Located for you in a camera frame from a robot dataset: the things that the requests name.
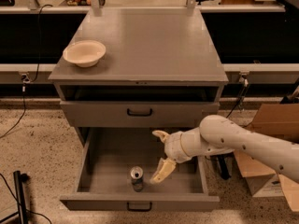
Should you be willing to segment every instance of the terrazzo floor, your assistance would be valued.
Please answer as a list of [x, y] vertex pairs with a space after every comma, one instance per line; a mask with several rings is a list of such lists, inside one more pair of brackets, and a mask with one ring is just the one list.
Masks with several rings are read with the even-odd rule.
[[[226, 159], [232, 176], [228, 180], [220, 178], [212, 161], [204, 161], [209, 194], [221, 199], [219, 208], [212, 212], [69, 211], [59, 199], [62, 194], [70, 194], [75, 189], [82, 144], [64, 118], [57, 100], [39, 103], [26, 99], [26, 104], [27, 110], [21, 122], [0, 139], [0, 173], [12, 188], [14, 171], [28, 174], [30, 180], [24, 185], [30, 200], [28, 208], [47, 216], [51, 223], [299, 223], [299, 215], [292, 213], [284, 197], [252, 198], [234, 158]], [[250, 122], [255, 112], [235, 111], [231, 119], [244, 125]], [[0, 135], [18, 120], [21, 113], [21, 100], [0, 99]], [[0, 178], [0, 214], [14, 204]], [[31, 214], [29, 218], [30, 223], [49, 223], [41, 216]], [[18, 222], [12, 219], [6, 223]]]

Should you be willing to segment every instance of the closed drawer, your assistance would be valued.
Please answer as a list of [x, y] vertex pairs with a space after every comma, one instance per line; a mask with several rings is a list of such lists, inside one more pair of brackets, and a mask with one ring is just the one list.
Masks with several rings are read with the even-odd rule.
[[[76, 192], [61, 197], [70, 210], [211, 211], [201, 159], [178, 164], [163, 183], [150, 178], [164, 157], [164, 145], [146, 128], [92, 128], [84, 146]], [[135, 192], [130, 170], [143, 169], [144, 188]]]
[[61, 102], [75, 127], [194, 127], [217, 103]]

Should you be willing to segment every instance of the drawer front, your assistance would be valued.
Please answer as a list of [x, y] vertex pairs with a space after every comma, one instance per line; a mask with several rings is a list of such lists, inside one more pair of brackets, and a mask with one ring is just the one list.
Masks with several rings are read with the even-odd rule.
[[61, 102], [75, 127], [194, 127], [217, 103]]
[[219, 207], [220, 198], [216, 196], [201, 196], [194, 194], [190, 196], [178, 196], [176, 193], [172, 198], [151, 194], [151, 201], [125, 201], [130, 200], [126, 195], [119, 195], [113, 201], [104, 200], [99, 194], [72, 194], [61, 197], [61, 202], [69, 210], [99, 210], [99, 211], [130, 211], [130, 212], [149, 212], [149, 211], [212, 211]]

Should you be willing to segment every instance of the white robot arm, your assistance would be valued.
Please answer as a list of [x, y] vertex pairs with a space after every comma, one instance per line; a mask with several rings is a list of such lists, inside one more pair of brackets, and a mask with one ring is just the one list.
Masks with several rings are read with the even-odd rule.
[[205, 117], [199, 127], [187, 132], [168, 134], [154, 131], [164, 143], [167, 159], [160, 159], [158, 169], [150, 180], [158, 184], [182, 163], [195, 156], [225, 154], [239, 149], [276, 172], [299, 183], [299, 145], [245, 130], [225, 117]]

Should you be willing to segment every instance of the drawer cabinet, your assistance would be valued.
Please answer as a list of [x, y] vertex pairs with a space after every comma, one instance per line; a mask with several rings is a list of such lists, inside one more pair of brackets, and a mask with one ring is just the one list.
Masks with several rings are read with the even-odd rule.
[[[208, 196], [200, 157], [180, 164], [163, 183], [150, 184], [159, 159], [164, 157], [164, 145], [151, 132], [149, 128], [92, 128], [84, 147], [77, 192], [63, 196], [62, 202], [71, 210], [215, 209], [219, 198]], [[134, 166], [144, 171], [140, 192], [131, 184], [129, 173]]]
[[[91, 10], [80, 27], [72, 42], [98, 40], [107, 52], [86, 69], [62, 58], [50, 75], [84, 149], [76, 188], [61, 201], [71, 210], [217, 208], [200, 157], [178, 165], [160, 185], [150, 184], [164, 158], [152, 130], [196, 127], [218, 112], [228, 81], [200, 10], [114, 7], [96, 16]], [[144, 171], [140, 192], [131, 185], [134, 166]]]

